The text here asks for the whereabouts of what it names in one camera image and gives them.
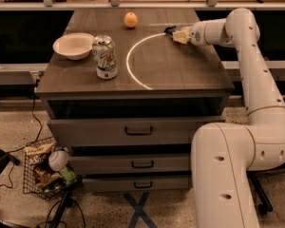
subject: wire basket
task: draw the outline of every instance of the wire basket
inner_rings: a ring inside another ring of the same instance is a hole
[[[38,148],[39,146],[47,143],[55,143],[54,138],[49,137],[42,139],[40,141],[35,142],[32,147]],[[63,194],[63,190],[60,192],[41,192],[36,184],[35,184],[35,177],[33,172],[33,166],[29,164],[29,158],[27,154],[25,154],[25,166],[24,166],[24,179],[23,179],[23,193],[24,194],[31,194],[37,198],[41,198],[43,200],[52,200],[56,197],[59,197]]]

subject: white bowl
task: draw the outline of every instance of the white bowl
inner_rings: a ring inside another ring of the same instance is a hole
[[[92,50],[94,36],[86,33],[71,33],[58,38],[53,49],[70,60],[81,60]]]

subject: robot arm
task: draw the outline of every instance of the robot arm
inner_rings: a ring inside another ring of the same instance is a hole
[[[226,19],[181,29],[176,41],[233,46],[237,51],[247,125],[210,123],[192,142],[191,163],[198,228],[259,227],[247,170],[285,162],[285,103],[257,46],[259,29],[248,9]]]

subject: can label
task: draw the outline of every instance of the can label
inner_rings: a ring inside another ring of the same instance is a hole
[[[93,42],[93,57],[97,75],[102,79],[111,79],[117,75],[115,45],[111,37],[98,35]]]

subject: cable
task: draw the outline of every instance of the cable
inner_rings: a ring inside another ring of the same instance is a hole
[[[49,215],[50,215],[50,213],[52,212],[52,210],[54,209],[54,207],[55,207],[58,203],[60,204],[60,203],[61,203],[61,200],[57,201],[57,202],[50,208],[50,210],[48,211],[48,213],[47,213],[47,218],[46,218],[46,227],[45,227],[45,228],[47,228],[47,224],[48,224],[48,223],[51,223],[51,221],[48,221]]]
[[[11,174],[12,169],[13,169],[14,166],[15,166],[15,164],[12,165],[12,167],[11,167],[11,169],[10,169],[10,171],[9,171],[9,182],[10,182],[10,186],[7,186],[7,185],[5,185],[5,184],[0,184],[0,187],[5,186],[5,187],[7,187],[8,189],[13,188],[13,183],[12,183],[12,181],[11,181],[10,174]]]
[[[85,216],[84,216],[84,212],[82,210],[82,208],[79,206],[78,202],[76,200],[73,200],[73,202],[75,202],[75,204],[77,205],[81,215],[82,215],[82,218],[83,218],[83,224],[84,224],[84,228],[86,228],[86,220],[85,220]]]
[[[64,221],[60,221],[60,223],[64,224],[65,227],[67,228],[67,224]],[[38,224],[35,228],[41,228],[40,225],[43,225],[43,224],[45,224],[45,222],[42,222],[42,223]]]
[[[35,84],[34,89],[35,89],[38,85],[39,85],[39,80],[36,81],[36,84]],[[42,129],[43,129],[43,125],[42,125],[41,121],[40,121],[40,120],[36,117],[36,115],[34,114],[35,106],[36,106],[36,95],[33,94],[31,115],[33,116],[33,118],[34,118],[34,119],[38,122],[38,124],[39,124],[39,131],[38,131],[38,133],[37,133],[37,136],[36,136],[35,140],[32,141],[32,142],[28,142],[24,147],[21,147],[21,148],[15,149],[15,150],[11,150],[11,151],[9,151],[9,152],[7,152],[7,153],[18,152],[18,151],[20,151],[20,150],[23,150],[25,147],[28,147],[28,146],[31,146],[31,145],[35,144],[35,143],[38,141],[38,139],[39,139],[39,137],[40,137],[40,134],[41,134],[41,132],[42,132]]]
[[[39,84],[39,81],[36,81],[35,87],[37,87],[38,84]],[[18,151],[24,149],[25,147],[28,147],[28,146],[30,146],[30,145],[32,145],[32,144],[34,144],[34,143],[36,143],[36,142],[38,141],[38,139],[39,139],[39,137],[40,137],[40,134],[41,134],[41,132],[42,132],[43,126],[42,126],[41,121],[40,121],[40,120],[35,116],[35,114],[34,114],[35,106],[36,106],[36,95],[34,94],[34,98],[33,98],[33,102],[32,102],[31,114],[32,114],[33,118],[34,118],[34,119],[38,122],[38,124],[40,125],[39,131],[38,131],[38,134],[37,134],[35,140],[34,140],[33,142],[28,142],[28,143],[26,144],[26,146],[24,146],[24,147],[21,147],[21,148],[18,148],[18,149],[15,149],[15,150],[11,150],[11,151],[6,152],[6,154],[5,154],[2,158],[5,158],[5,157],[6,157],[8,154],[10,154],[10,153],[18,152]],[[11,189],[11,188],[13,187],[13,182],[12,182],[12,180],[11,180],[11,178],[10,178],[10,174],[11,174],[11,172],[12,172],[12,170],[13,170],[14,165],[15,165],[15,163],[13,164],[11,170],[9,171],[9,182],[10,182],[10,186],[7,186],[7,185],[5,185],[5,184],[0,184],[0,188],[4,186],[4,187],[7,187],[8,189]]]

